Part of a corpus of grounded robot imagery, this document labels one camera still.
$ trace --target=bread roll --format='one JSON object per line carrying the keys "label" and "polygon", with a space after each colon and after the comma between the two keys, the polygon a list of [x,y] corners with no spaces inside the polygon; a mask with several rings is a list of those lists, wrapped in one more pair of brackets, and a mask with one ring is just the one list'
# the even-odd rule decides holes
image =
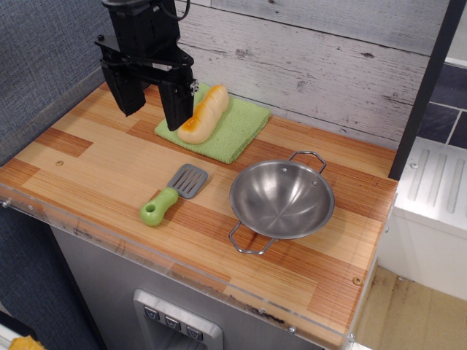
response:
{"label": "bread roll", "polygon": [[228,92],[224,85],[209,89],[196,105],[193,116],[178,128],[178,137],[189,144],[201,144],[212,134],[228,107]]}

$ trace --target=gray fabric wall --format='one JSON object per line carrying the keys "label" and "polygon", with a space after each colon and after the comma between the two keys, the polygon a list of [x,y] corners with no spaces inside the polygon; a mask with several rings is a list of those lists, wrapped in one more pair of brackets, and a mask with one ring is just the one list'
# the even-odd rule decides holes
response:
{"label": "gray fabric wall", "polygon": [[104,81],[100,0],[0,1],[0,166]]}
{"label": "gray fabric wall", "polygon": [[[0,166],[104,78],[101,0],[0,0]],[[49,350],[99,349],[49,227],[0,208],[0,301]]]}

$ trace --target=green cloth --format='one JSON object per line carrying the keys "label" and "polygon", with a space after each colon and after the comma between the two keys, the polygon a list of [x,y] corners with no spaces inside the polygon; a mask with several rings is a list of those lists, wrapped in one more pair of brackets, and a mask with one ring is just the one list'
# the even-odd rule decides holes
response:
{"label": "green cloth", "polygon": [[[208,91],[209,86],[200,84],[195,93],[195,105]],[[217,124],[212,135],[202,144],[187,144],[178,138],[177,131],[169,131],[164,119],[155,128],[155,133],[200,155],[230,164],[243,152],[268,122],[271,111],[251,102],[230,97],[227,110]]]}

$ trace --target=metal bowl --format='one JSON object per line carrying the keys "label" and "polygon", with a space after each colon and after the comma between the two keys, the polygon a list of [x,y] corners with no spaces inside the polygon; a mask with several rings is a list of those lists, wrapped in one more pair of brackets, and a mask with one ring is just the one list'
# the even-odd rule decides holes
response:
{"label": "metal bowl", "polygon": [[[323,162],[315,171],[291,161],[298,153],[312,154]],[[321,176],[326,162],[315,152],[297,151],[289,160],[267,160],[243,170],[233,181],[230,201],[240,222],[230,238],[243,253],[263,254],[278,239],[301,238],[322,228],[334,210],[334,194]],[[238,247],[233,235],[240,224],[273,238],[261,251]]]}

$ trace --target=dark tile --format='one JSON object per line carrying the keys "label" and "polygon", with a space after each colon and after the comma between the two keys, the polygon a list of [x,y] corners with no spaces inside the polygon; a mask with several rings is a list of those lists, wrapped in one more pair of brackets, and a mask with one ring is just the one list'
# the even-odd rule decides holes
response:
{"label": "dark tile", "polygon": [[444,64],[431,101],[467,109],[467,69]]}
{"label": "dark tile", "polygon": [[467,112],[462,112],[449,144],[467,149]]}
{"label": "dark tile", "polygon": [[417,136],[446,143],[459,111],[437,104],[428,104]]}

